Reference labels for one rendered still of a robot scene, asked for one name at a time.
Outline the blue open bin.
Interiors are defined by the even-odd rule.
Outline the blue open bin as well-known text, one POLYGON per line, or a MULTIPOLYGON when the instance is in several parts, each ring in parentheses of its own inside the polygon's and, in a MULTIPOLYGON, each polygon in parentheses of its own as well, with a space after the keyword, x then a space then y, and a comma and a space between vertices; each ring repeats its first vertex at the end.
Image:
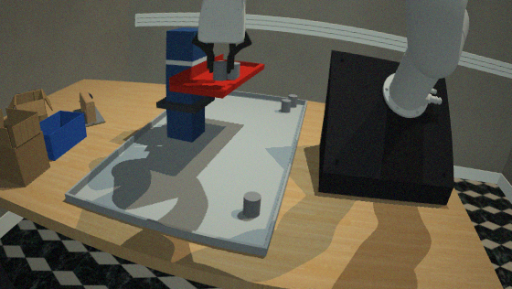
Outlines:
POLYGON ((58 111, 39 124, 49 160, 56 161, 87 137, 84 113, 81 112, 58 111))

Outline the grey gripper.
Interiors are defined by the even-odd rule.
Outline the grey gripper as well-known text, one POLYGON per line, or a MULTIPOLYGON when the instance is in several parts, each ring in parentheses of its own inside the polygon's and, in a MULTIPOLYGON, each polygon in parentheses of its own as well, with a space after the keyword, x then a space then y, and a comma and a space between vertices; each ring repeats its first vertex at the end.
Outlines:
POLYGON ((235 55, 251 45, 251 39, 245 30, 245 23, 244 0, 203 0, 198 32, 193 38, 192 44, 200 47, 208 56, 207 69, 209 69, 209 73, 213 72, 213 62, 215 61, 214 43, 229 43, 227 73, 230 74, 231 70, 234 70, 235 55), (244 42, 242 42, 243 40, 244 42), (237 43, 240 44, 236 47, 237 43))

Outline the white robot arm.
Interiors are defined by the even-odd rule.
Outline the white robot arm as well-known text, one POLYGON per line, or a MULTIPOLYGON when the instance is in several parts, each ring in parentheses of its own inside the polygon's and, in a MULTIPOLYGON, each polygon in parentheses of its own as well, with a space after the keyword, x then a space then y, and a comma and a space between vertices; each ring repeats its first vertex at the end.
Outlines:
POLYGON ((396 114, 415 118, 428 103, 442 103, 430 93, 437 93, 437 79, 452 74, 459 63, 469 29, 467 3, 405 0, 408 47, 396 73, 383 85, 384 99, 396 114))

